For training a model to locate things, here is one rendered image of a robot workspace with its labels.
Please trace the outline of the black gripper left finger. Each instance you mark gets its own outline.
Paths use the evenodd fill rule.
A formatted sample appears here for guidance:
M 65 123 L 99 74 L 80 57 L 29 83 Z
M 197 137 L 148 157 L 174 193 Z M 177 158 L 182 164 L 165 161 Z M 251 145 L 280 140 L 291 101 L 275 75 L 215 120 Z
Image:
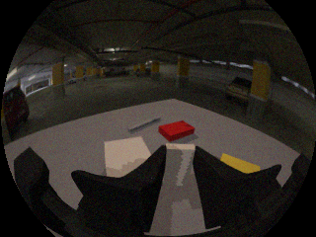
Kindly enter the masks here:
M 82 170 L 72 171 L 71 178 L 83 195 L 133 209 L 143 232 L 149 233 L 165 177 L 166 155 L 167 147 L 162 145 L 137 169 L 121 178 L 103 177 Z

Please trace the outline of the red flat block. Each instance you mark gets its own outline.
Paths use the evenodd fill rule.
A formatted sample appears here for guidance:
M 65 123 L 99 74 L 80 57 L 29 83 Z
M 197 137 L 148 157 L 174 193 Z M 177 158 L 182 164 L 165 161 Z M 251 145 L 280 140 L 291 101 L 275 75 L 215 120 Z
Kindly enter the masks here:
M 158 129 L 159 133 L 163 135 L 163 137 L 169 139 L 169 141 L 175 141 L 175 139 L 187 137 L 187 135 L 191 135 L 195 133 L 195 128 L 186 123 L 185 121 L 175 121 L 170 123 L 163 123 L 163 125 L 159 125 Z

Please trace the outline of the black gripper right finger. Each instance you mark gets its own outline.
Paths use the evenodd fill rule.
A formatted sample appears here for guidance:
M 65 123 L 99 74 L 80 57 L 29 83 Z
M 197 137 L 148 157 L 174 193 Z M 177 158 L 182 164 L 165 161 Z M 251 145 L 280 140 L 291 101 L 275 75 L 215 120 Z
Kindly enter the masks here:
M 222 218 L 237 208 L 250 191 L 272 181 L 280 173 L 279 163 L 256 173 L 241 173 L 200 146 L 195 149 L 193 163 L 205 229 L 220 226 Z

